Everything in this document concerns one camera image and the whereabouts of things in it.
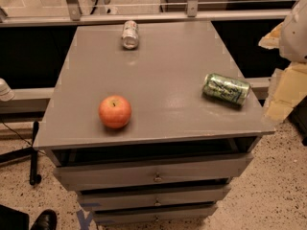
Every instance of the speckled floor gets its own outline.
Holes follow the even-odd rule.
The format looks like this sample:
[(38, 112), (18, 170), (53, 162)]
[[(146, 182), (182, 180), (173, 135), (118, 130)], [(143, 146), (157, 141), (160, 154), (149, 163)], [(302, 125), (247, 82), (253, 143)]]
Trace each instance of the speckled floor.
[[(1, 132), (6, 128), (1, 125)], [(112, 226), (105, 230), (240, 230), (240, 229), (307, 229), (307, 148), (301, 144), (295, 126), (286, 121), (274, 135), (265, 136), (253, 150), (254, 159), (243, 174), (234, 178), (231, 191), (218, 210), (209, 218), (167, 220)], [(28, 147), (20, 139), (0, 140), (1, 153)], [(80, 210), (75, 193), (67, 192), (53, 177), (54, 165), (43, 154), (38, 170), (43, 179), (36, 187), (29, 184), (30, 160), (22, 159), (0, 166), (0, 204), (29, 214), (31, 224), (44, 209), (58, 213), (57, 230), (84, 229), (77, 213)], [(92, 221), (90, 230), (97, 228)]]

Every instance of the black shoe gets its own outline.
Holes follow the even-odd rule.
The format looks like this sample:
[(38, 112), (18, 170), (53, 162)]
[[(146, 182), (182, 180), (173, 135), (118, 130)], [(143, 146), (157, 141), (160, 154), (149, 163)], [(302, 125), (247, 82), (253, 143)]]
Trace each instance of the black shoe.
[(53, 210), (43, 211), (36, 219), (31, 230), (56, 230), (57, 214)]

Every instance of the metal drawer unit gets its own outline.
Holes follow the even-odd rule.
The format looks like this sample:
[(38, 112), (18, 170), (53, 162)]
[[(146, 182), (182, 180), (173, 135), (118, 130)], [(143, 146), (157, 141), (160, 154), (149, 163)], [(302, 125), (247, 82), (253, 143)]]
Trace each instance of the metal drawer unit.
[(55, 169), (55, 177), (68, 191), (201, 181), (239, 176), (251, 159), (250, 153), (239, 153), (175, 161), (66, 167)]
[(158, 222), (163, 219), (204, 218), (211, 216), (217, 207), (208, 204), (196, 204), (159, 209), (141, 209), (138, 211), (102, 211), (95, 212), (94, 219), (98, 224), (112, 225), (144, 221)]
[(78, 197), (86, 211), (104, 211), (143, 207), (161, 207), (222, 200), (230, 191), (228, 185), (206, 185), (208, 181), (174, 183), (156, 187), (134, 187), (117, 190), (82, 191)]
[[(242, 76), (210, 22), (139, 24), (133, 51), (121, 32), (78, 28), (34, 148), (97, 223), (210, 216), (274, 128), (252, 92), (241, 109), (201, 94), (208, 73)], [(120, 130), (98, 118), (111, 94), (132, 106)]]

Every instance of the silver can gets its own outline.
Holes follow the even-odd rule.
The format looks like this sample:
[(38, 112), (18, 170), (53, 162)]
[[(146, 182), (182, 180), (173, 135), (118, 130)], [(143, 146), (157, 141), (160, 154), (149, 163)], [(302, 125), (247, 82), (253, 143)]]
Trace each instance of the silver can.
[(126, 21), (122, 34), (123, 46), (126, 49), (134, 49), (137, 47), (139, 38), (138, 38), (138, 25), (135, 21), (129, 20)]
[(219, 74), (208, 74), (204, 79), (203, 93), (240, 106), (244, 105), (250, 90), (246, 81), (235, 80)]

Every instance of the can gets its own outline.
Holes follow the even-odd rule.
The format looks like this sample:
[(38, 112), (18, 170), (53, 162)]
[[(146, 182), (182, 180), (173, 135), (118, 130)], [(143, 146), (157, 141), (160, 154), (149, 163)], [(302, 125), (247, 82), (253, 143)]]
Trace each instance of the can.
[(246, 81), (235, 80), (216, 73), (208, 74), (204, 79), (203, 93), (237, 105), (244, 105), (250, 90)]
[(123, 46), (126, 49), (134, 49), (137, 47), (138, 38), (138, 25), (135, 21), (129, 20), (124, 24), (123, 34), (122, 34)]

